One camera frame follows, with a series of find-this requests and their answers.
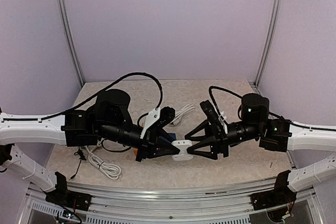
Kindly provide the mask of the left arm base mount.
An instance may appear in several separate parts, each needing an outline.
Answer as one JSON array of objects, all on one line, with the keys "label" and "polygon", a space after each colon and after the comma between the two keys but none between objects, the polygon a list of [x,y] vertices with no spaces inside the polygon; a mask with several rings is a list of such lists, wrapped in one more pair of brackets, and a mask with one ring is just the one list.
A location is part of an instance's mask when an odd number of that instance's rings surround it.
[{"label": "left arm base mount", "polygon": [[90,194],[69,190],[66,177],[59,172],[55,172],[55,175],[56,187],[51,192],[46,193],[46,201],[73,210],[88,211],[92,196]]}]

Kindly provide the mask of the white plug adapter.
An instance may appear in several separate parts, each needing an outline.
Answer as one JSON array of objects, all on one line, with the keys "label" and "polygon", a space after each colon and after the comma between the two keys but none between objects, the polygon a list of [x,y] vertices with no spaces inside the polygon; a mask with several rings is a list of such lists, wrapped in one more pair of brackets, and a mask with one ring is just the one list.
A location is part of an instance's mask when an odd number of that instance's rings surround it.
[{"label": "white plug adapter", "polygon": [[172,156],[172,159],[176,162],[190,161],[193,158],[192,154],[187,152],[187,149],[193,145],[190,140],[175,140],[172,145],[177,147],[180,152]]}]

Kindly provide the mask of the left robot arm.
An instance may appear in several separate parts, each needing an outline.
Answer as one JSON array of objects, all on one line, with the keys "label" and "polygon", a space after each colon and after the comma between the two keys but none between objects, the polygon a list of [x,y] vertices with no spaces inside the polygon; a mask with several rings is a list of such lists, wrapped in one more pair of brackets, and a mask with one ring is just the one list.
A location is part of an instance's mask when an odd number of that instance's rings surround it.
[{"label": "left robot arm", "polygon": [[73,201],[64,175],[49,172],[21,151],[17,143],[51,143],[67,147],[96,145],[110,140],[137,150],[138,162],[146,158],[175,155],[180,149],[168,142],[164,127],[175,111],[157,105],[146,115],[144,127],[133,123],[128,107],[131,97],[108,85],[91,96],[94,105],[82,110],[77,106],[54,115],[18,116],[1,113],[1,166],[20,173],[47,194],[66,206]]}]

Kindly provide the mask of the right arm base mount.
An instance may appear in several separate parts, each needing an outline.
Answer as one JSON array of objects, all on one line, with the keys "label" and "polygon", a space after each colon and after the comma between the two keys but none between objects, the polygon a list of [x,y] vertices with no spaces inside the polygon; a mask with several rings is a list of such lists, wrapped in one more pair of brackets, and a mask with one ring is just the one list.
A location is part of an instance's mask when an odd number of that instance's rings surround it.
[{"label": "right arm base mount", "polygon": [[254,210],[271,208],[296,201],[297,193],[288,187],[289,173],[290,170],[279,173],[273,189],[254,193],[250,196]]}]

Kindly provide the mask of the blue cube socket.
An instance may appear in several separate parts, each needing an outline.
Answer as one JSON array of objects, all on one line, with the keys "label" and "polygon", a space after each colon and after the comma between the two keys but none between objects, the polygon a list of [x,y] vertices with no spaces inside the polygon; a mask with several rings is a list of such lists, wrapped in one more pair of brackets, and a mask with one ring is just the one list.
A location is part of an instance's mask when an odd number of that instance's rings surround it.
[{"label": "blue cube socket", "polygon": [[176,141],[176,134],[175,133],[169,133],[168,138],[165,138],[165,140],[169,143],[172,143],[173,141]]}]

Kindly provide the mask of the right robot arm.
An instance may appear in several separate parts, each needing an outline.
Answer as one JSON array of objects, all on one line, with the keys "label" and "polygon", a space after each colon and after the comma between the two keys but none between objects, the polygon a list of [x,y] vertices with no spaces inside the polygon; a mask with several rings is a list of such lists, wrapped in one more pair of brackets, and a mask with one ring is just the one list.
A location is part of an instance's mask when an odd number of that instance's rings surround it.
[{"label": "right robot arm", "polygon": [[329,151],[331,155],[309,166],[287,170],[277,175],[274,189],[269,192],[273,205],[281,204],[289,196],[335,176],[335,127],[302,124],[285,119],[269,111],[269,99],[257,93],[237,94],[241,104],[238,122],[227,123],[220,113],[210,86],[210,100],[200,103],[207,119],[185,135],[195,144],[187,148],[192,155],[216,160],[219,154],[227,157],[229,148],[255,139],[268,151],[296,150]]}]

